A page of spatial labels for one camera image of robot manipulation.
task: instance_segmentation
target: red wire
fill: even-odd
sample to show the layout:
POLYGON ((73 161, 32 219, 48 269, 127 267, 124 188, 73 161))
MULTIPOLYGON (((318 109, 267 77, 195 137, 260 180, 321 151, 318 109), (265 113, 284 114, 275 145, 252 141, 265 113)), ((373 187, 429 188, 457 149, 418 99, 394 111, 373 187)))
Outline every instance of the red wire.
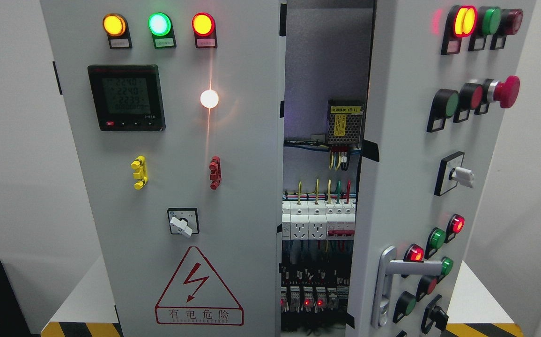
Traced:
POLYGON ((345 203, 349 203, 349 189, 351 188, 351 181, 347 181, 347 201, 345 203))

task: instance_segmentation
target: yellow terminal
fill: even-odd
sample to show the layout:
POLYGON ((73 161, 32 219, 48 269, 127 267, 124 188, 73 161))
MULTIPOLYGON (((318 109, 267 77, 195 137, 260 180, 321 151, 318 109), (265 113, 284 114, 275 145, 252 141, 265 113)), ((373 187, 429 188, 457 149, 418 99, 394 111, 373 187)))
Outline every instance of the yellow terminal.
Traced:
POLYGON ((136 190, 141 190, 143 186, 148 183, 148 169, 146 167, 146 158, 144 156, 138 156, 131 162, 131 168, 135 170, 133 172, 133 179, 136 180, 133 187, 136 190))

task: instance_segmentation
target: yellow indicator light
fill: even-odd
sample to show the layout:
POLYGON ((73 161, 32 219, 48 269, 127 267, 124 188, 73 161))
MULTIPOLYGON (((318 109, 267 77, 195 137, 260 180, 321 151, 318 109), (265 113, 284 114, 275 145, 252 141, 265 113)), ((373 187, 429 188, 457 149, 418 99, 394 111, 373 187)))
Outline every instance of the yellow indicator light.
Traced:
POLYGON ((125 18, 117 13, 109 13, 104 16, 102 25, 106 33, 112 37, 121 36, 126 30, 125 18))
POLYGON ((214 18, 208 13, 197 13, 191 21, 193 31, 199 36, 209 36, 216 26, 214 18))
POLYGON ((463 6, 456 14, 454 22, 454 35, 456 37, 467 37, 474 32, 476 27, 476 8, 474 6, 463 6))

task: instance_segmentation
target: black device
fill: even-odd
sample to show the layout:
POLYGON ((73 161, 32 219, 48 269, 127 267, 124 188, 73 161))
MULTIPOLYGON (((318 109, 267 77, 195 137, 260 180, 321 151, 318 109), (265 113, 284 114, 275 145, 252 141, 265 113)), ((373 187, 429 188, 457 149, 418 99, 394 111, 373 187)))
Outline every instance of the black device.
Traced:
POLYGON ((99 129, 105 132, 161 132, 166 127, 155 64, 88 66, 99 129))

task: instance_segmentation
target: warning sign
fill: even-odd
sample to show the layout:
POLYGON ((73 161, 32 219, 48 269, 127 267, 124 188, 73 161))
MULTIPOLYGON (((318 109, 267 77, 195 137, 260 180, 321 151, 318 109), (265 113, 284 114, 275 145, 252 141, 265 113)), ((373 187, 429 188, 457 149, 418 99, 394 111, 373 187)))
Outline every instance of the warning sign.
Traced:
POLYGON ((156 304, 158 324, 243 325, 243 308, 200 248, 187 248, 156 304))

